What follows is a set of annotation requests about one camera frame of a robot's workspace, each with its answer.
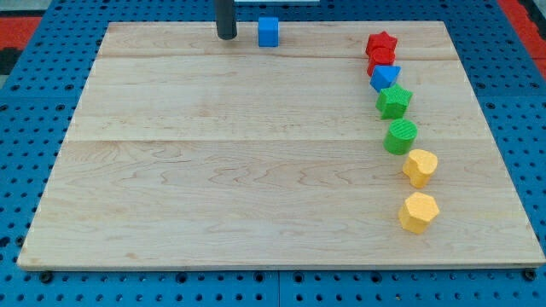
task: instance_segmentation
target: green hexagonal block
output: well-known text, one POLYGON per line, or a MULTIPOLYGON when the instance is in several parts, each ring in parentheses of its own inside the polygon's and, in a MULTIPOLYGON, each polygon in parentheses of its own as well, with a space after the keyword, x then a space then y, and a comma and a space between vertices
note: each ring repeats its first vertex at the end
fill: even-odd
POLYGON ((395 84, 381 90, 375 107, 381 112, 381 119, 401 119, 410 104, 413 93, 395 84))

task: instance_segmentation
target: red surface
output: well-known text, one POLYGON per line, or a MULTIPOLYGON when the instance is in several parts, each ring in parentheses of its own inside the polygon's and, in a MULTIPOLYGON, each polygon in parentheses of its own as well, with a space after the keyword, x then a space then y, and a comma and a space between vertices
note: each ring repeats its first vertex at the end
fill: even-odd
POLYGON ((369 34, 366 44, 366 55, 370 56, 377 48, 388 48, 392 51, 396 49, 398 40, 383 31, 379 34, 369 34))
POLYGON ((0 49, 23 50, 36 31, 41 17, 0 18, 0 49))
POLYGON ((546 41, 538 34, 537 25, 529 20, 526 8, 518 0, 497 0, 504 14, 518 33, 527 52, 546 78, 546 41))
POLYGON ((392 65, 394 63, 394 51, 388 48, 379 47, 374 49, 369 57, 368 75, 371 77, 374 72, 375 65, 392 65))

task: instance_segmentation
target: green cylinder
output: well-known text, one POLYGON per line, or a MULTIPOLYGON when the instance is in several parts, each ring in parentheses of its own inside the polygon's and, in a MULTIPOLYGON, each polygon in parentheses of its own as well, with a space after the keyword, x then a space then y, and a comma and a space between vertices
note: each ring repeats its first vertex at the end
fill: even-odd
POLYGON ((417 137, 417 126, 407 119, 394 119, 386 133, 383 147, 391 154, 406 154, 417 137))

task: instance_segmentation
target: green block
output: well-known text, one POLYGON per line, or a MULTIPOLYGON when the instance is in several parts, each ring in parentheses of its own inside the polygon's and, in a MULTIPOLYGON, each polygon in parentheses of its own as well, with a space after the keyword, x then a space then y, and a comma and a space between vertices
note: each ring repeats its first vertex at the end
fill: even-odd
POLYGON ((383 147, 391 154, 406 154, 417 137, 417 126, 407 119, 394 119, 386 133, 383 147))
POLYGON ((398 84, 382 89, 375 103, 381 112, 381 119, 401 119, 410 104, 411 96, 412 92, 398 84))

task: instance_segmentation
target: red star block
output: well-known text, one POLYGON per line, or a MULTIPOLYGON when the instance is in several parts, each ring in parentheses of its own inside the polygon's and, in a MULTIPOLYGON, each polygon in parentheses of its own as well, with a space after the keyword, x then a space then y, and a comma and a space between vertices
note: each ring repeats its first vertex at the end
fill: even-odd
POLYGON ((383 31, 379 34, 369 34, 368 44, 366 45, 366 55, 370 56, 377 48, 388 48, 392 51, 396 49, 398 40, 383 31))
POLYGON ((394 51, 391 49, 384 47, 374 49, 368 61, 368 75, 372 76, 375 65, 392 65, 395 57, 394 51))

